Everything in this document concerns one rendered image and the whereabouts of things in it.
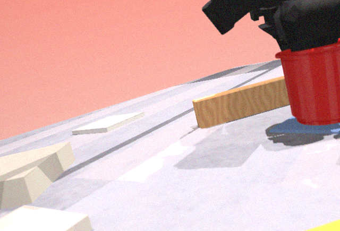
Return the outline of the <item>red plastic cup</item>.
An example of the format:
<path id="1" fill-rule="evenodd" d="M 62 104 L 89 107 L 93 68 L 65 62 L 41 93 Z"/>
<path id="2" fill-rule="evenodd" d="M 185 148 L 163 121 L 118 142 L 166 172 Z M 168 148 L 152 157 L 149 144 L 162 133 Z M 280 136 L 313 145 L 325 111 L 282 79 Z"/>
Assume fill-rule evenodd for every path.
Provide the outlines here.
<path id="1" fill-rule="evenodd" d="M 340 38 L 337 43 L 278 52 L 292 116 L 304 125 L 340 123 Z"/>

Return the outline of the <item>wooden plank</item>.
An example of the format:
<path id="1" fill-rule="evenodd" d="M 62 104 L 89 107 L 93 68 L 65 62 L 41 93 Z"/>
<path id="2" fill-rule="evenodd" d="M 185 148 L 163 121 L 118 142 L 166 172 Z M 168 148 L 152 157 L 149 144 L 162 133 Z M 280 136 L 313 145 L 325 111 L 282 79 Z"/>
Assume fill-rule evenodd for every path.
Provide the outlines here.
<path id="1" fill-rule="evenodd" d="M 198 127 L 226 123 L 274 108 L 289 105 L 284 76 L 192 101 Z"/>

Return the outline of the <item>cream rectangular block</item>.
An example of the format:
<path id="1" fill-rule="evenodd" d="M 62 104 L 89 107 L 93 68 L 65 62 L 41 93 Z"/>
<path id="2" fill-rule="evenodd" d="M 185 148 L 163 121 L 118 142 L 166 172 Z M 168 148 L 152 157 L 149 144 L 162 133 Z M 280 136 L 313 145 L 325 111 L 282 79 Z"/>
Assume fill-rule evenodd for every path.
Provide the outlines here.
<path id="1" fill-rule="evenodd" d="M 0 209 L 33 203 L 74 161 L 70 141 L 0 157 Z"/>

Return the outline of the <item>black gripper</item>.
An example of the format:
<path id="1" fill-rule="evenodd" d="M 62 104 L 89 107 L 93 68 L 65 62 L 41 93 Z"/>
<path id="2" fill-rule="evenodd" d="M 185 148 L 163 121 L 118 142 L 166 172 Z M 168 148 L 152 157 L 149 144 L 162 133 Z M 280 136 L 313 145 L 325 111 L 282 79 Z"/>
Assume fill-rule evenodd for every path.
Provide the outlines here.
<path id="1" fill-rule="evenodd" d="M 281 51 L 297 52 L 338 42 L 340 37 L 340 0 L 278 0 L 263 8 L 259 3 L 251 19 L 263 16 L 258 27 L 271 35 Z"/>

